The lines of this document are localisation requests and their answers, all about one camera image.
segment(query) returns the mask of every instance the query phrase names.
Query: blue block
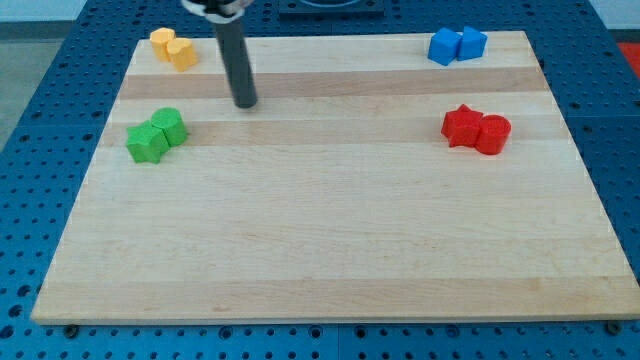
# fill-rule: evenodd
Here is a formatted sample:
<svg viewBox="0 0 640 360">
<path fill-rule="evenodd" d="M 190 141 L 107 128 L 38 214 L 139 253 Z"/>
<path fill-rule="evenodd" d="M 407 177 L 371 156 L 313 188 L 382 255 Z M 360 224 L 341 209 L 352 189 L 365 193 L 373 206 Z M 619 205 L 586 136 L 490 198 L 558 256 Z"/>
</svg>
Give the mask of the blue block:
<svg viewBox="0 0 640 360">
<path fill-rule="evenodd" d="M 486 43 L 487 35 L 472 27 L 465 26 L 462 33 L 460 51 L 458 52 L 458 60 L 463 61 L 481 57 Z"/>
<path fill-rule="evenodd" d="M 460 34 L 442 28 L 431 38 L 427 57 L 438 64 L 447 66 L 458 56 L 461 40 Z"/>
</svg>

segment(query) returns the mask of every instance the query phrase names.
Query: wood grain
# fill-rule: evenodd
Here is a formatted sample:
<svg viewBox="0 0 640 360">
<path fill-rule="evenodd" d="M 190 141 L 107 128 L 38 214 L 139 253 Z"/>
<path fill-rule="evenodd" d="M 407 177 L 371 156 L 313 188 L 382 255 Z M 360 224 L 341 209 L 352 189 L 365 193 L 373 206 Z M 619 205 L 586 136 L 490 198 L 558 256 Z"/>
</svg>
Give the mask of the wood grain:
<svg viewBox="0 0 640 360">
<path fill-rule="evenodd" d="M 521 32 L 424 59 L 430 35 L 249 39 L 232 105 L 215 40 L 184 74 L 136 49 L 32 317 L 43 324 L 634 318 L 640 289 Z M 461 103 L 504 152 L 450 149 Z M 163 106 L 190 138 L 134 164 Z"/>
</svg>

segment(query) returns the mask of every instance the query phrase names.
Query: green star-shaped block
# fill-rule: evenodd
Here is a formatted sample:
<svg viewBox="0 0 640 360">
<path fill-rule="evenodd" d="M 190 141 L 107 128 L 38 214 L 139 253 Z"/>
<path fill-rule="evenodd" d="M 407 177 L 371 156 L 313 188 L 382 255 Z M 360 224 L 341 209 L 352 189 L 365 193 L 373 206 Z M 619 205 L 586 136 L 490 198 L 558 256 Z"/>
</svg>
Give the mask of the green star-shaped block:
<svg viewBox="0 0 640 360">
<path fill-rule="evenodd" d="M 187 128 L 177 109 L 166 107 L 151 115 L 151 125 L 162 129 L 169 146 L 178 146 L 187 140 Z"/>
<path fill-rule="evenodd" d="M 151 125 L 150 121 L 127 128 L 129 139 L 127 149 L 133 161 L 159 163 L 162 154 L 169 150 L 169 143 L 161 129 Z"/>
</svg>

